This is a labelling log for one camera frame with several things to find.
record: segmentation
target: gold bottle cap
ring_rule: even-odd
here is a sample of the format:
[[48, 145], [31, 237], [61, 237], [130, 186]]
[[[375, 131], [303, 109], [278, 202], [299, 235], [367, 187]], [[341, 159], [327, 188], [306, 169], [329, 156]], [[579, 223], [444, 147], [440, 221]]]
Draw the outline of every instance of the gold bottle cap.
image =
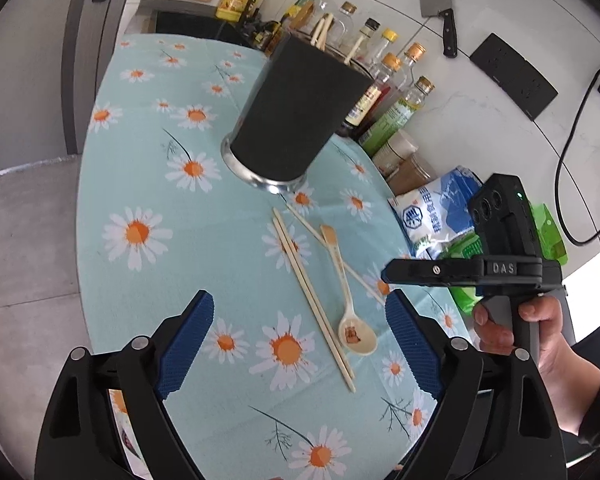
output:
[[350, 2], [344, 2], [340, 6], [340, 8], [342, 10], [346, 10], [349, 14], [353, 14], [354, 12], [356, 12], [356, 9], [357, 9], [357, 7], [354, 4], [350, 3]]
[[395, 40], [398, 39], [398, 33], [394, 32], [390, 28], [386, 28], [384, 30], [384, 32], [382, 33], [382, 37], [387, 38], [389, 41], [391, 41], [393, 43]]
[[389, 67], [394, 72], [400, 68], [402, 62], [395, 54], [389, 52], [382, 58], [382, 64]]
[[408, 49], [407, 51], [404, 53], [404, 55], [406, 57], [410, 57], [411, 59], [413, 59], [415, 62], [418, 62], [420, 60], [420, 58], [422, 57], [422, 55], [427, 51], [426, 48], [424, 48], [421, 44], [419, 43], [413, 43]]
[[424, 76], [421, 76], [418, 79], [416, 86], [425, 94], [429, 94], [429, 92], [431, 92], [435, 88], [435, 85]]

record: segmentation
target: screw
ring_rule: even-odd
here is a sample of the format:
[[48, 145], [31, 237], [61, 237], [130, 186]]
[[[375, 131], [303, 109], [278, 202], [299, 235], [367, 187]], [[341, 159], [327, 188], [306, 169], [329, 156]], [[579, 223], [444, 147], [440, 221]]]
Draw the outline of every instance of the screw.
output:
[[524, 348], [516, 348], [514, 354], [521, 361], [528, 361], [529, 359], [529, 352], [527, 352]]
[[69, 355], [71, 356], [72, 360], [79, 361], [84, 357], [85, 354], [86, 352], [84, 351], [84, 348], [78, 346], [78, 348], [74, 348], [73, 350], [71, 350], [71, 353]]
[[455, 337], [451, 340], [451, 346], [456, 350], [463, 351], [469, 348], [469, 343], [461, 337]]
[[131, 342], [131, 348], [134, 350], [142, 350], [143, 348], [147, 348], [149, 346], [149, 338], [143, 335], [136, 337]]

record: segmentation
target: bottle label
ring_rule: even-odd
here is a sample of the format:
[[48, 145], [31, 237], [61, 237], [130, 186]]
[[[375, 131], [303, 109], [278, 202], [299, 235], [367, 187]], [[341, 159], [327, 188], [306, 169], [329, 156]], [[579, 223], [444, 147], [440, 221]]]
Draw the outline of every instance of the bottle label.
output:
[[411, 119], [411, 116], [417, 109], [417, 106], [411, 105], [405, 99], [398, 99], [394, 105], [360, 137], [358, 143], [367, 153], [369, 151], [375, 153], [389, 137]]
[[360, 98], [360, 101], [353, 107], [353, 110], [349, 112], [345, 119], [347, 123], [358, 126], [381, 95], [382, 91], [377, 86], [370, 86]]

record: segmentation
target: door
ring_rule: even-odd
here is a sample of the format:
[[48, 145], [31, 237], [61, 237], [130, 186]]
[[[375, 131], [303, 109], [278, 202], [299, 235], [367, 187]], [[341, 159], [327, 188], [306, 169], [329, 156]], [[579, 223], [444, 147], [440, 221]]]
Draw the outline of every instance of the door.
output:
[[0, 12], [0, 170], [82, 151], [125, 0], [9, 0]]

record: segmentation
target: wooden spoon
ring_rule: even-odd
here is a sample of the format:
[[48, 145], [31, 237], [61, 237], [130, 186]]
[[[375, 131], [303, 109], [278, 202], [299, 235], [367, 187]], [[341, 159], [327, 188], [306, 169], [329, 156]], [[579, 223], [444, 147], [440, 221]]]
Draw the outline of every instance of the wooden spoon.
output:
[[335, 229], [328, 225], [321, 225], [320, 229], [333, 260], [333, 265], [336, 267], [336, 274], [340, 280], [340, 286], [344, 295], [344, 315], [338, 325], [338, 338], [352, 352], [360, 355], [369, 355], [378, 348], [378, 338], [373, 329], [356, 316], [353, 310], [353, 297], [351, 296], [349, 282], [344, 272], [344, 263], [340, 254]]

